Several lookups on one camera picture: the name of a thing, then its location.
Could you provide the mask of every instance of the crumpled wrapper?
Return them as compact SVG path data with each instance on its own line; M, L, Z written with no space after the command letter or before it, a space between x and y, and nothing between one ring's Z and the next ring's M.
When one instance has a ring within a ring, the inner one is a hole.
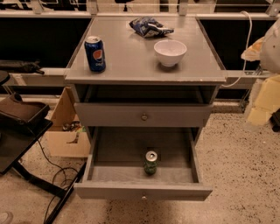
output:
M163 36L174 32L174 29L164 27L153 17L140 17L132 20L129 25L143 38Z
M260 60L260 52L262 50L263 39L259 38L253 45L248 47L241 55L243 60L255 61Z

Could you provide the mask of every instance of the aluminum can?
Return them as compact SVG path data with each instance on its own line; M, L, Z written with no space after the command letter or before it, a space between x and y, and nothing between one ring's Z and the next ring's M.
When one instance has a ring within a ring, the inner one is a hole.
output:
M145 162L144 162L144 170L147 174L152 175L157 171L157 162L158 162L158 154L150 150L146 153Z
M101 73L106 68L103 42L99 37L90 36L85 41L85 49L89 69Z

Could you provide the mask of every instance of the blue can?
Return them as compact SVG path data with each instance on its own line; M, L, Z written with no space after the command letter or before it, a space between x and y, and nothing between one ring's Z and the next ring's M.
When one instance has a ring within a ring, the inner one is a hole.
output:
M101 73L106 68L103 42L99 37L90 36L85 41L87 62L91 71Z

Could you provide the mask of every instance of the beige object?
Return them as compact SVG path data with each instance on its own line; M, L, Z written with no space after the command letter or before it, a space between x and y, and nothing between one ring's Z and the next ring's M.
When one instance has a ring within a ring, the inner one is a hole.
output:
M263 39L264 37L259 38L253 45L248 47L248 49L246 49L241 55L241 58L248 61L260 60L260 52L262 50Z
M247 122L264 125L280 109L280 75L266 79L248 113Z

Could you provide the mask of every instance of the drawer handle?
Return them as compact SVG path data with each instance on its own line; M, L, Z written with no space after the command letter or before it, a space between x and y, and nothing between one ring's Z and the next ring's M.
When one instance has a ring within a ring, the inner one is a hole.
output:
M146 195L143 193L142 200L147 200Z
M146 114L142 114L141 119L142 119L142 121L147 121L148 116Z

